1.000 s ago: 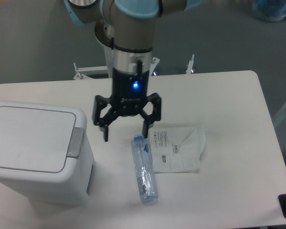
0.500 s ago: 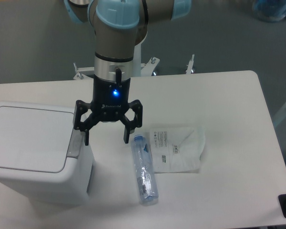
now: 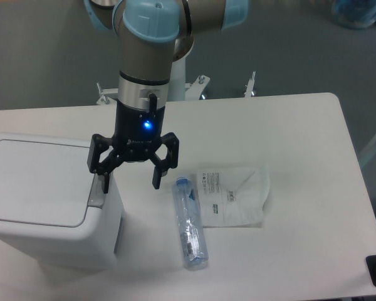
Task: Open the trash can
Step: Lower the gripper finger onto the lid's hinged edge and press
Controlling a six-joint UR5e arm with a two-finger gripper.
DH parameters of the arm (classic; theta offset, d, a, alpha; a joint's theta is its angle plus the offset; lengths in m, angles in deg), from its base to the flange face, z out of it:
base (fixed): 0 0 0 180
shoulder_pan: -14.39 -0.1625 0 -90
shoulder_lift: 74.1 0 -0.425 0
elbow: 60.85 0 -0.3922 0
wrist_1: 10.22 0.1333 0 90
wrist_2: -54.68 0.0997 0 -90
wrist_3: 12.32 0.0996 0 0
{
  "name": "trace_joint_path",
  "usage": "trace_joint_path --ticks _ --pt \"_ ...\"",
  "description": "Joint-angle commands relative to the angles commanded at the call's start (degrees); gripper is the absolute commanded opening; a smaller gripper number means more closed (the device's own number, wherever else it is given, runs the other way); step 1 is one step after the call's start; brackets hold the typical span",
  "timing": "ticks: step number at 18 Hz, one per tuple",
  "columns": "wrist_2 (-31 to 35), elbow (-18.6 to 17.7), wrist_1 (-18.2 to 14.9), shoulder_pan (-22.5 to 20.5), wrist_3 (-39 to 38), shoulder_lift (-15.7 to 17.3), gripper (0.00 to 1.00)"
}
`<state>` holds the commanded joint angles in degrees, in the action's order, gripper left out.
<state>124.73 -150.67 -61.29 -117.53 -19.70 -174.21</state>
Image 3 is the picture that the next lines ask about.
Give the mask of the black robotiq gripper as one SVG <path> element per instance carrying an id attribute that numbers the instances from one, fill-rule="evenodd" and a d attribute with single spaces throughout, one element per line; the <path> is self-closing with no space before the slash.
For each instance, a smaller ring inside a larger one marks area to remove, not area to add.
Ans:
<path id="1" fill-rule="evenodd" d="M 110 174 L 124 161 L 143 162 L 150 159 L 154 164 L 154 189 L 159 189 L 161 179 L 169 169 L 178 166 L 179 139 L 173 132 L 160 137 L 164 113 L 165 107 L 150 112 L 117 102 L 112 138 L 92 135 L 87 165 L 89 171 L 97 174 L 101 180 L 103 194 L 108 193 Z M 164 159 L 156 153 L 162 145 L 167 149 Z M 149 155 L 144 154 L 145 149 L 148 149 Z"/>

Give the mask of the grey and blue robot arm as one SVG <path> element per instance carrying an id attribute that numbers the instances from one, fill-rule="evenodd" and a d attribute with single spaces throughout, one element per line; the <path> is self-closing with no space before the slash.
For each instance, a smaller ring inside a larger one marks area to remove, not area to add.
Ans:
<path id="1" fill-rule="evenodd" d="M 175 43 L 245 21 L 247 1 L 86 1 L 93 23 L 114 30 L 121 42 L 115 131 L 94 134 L 88 169 L 98 176 L 103 193 L 114 169 L 125 162 L 151 161 L 152 184 L 178 165 L 179 140 L 163 134 Z"/>

